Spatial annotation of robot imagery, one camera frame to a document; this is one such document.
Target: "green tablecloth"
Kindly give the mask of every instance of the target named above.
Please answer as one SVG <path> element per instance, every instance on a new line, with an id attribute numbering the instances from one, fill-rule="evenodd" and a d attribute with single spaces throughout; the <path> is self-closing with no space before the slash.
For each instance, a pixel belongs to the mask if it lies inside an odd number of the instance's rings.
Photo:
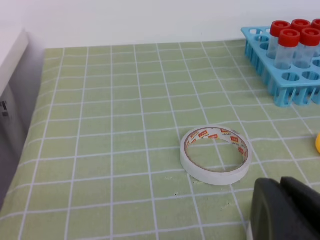
<path id="1" fill-rule="evenodd" d="M 245 240 L 257 178 L 320 191 L 320 106 L 273 104 L 243 40 L 48 49 L 28 138 L 0 213 L 5 240 Z M 188 176 L 180 140 L 219 124 L 250 141 L 248 174 L 227 186 Z M 239 161 L 229 145 L 190 150 Z"/>

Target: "double-sided tape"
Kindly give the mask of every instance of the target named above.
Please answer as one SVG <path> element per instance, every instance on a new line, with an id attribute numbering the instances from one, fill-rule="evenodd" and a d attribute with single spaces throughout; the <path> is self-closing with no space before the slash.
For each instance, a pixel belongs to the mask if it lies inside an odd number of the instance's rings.
<path id="1" fill-rule="evenodd" d="M 195 163 L 187 149 L 200 139 L 221 139 L 233 144 L 243 157 L 242 165 L 236 170 L 215 172 Z M 252 160 L 252 150 L 248 141 L 238 132 L 222 126 L 206 125 L 195 128 L 184 135 L 180 145 L 180 161 L 184 169 L 195 179 L 211 185 L 229 185 L 242 179 L 248 172 Z"/>

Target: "red cap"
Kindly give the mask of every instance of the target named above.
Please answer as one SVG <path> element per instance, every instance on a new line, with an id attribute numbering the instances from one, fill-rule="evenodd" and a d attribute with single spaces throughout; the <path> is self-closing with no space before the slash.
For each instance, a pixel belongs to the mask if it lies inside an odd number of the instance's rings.
<path id="1" fill-rule="evenodd" d="M 318 46 L 320 43 L 320 30 L 311 27 L 303 29 L 300 43 L 309 47 Z"/>
<path id="2" fill-rule="evenodd" d="M 320 19 L 315 19 L 312 21 L 311 27 L 320 30 Z"/>
<path id="3" fill-rule="evenodd" d="M 294 48 L 298 46 L 300 41 L 300 32 L 293 29 L 285 29 L 280 32 L 279 45 L 286 48 Z"/>
<path id="4" fill-rule="evenodd" d="M 304 19 L 295 19 L 291 23 L 291 28 L 301 33 L 302 29 L 311 28 L 311 23 Z"/>
<path id="5" fill-rule="evenodd" d="M 274 21 L 271 25 L 270 34 L 276 38 L 279 37 L 281 30 L 289 29 L 290 23 L 287 21 Z"/>

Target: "tape label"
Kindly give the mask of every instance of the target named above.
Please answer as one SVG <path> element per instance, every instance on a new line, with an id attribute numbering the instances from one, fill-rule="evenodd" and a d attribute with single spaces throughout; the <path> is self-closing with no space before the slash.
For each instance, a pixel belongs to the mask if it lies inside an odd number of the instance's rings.
<path id="1" fill-rule="evenodd" d="M 186 139 L 185 148 L 200 139 L 222 139 L 235 146 L 239 153 L 246 159 L 248 157 L 248 147 L 245 142 L 239 138 L 236 131 L 232 132 L 223 128 L 202 128 L 192 132 Z"/>

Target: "white wall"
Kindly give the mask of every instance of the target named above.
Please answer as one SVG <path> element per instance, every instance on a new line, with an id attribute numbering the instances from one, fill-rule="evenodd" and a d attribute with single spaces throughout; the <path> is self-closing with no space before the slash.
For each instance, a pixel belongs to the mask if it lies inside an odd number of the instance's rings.
<path id="1" fill-rule="evenodd" d="M 48 48 L 242 38 L 241 27 L 320 18 L 319 0 L 0 0 Z"/>

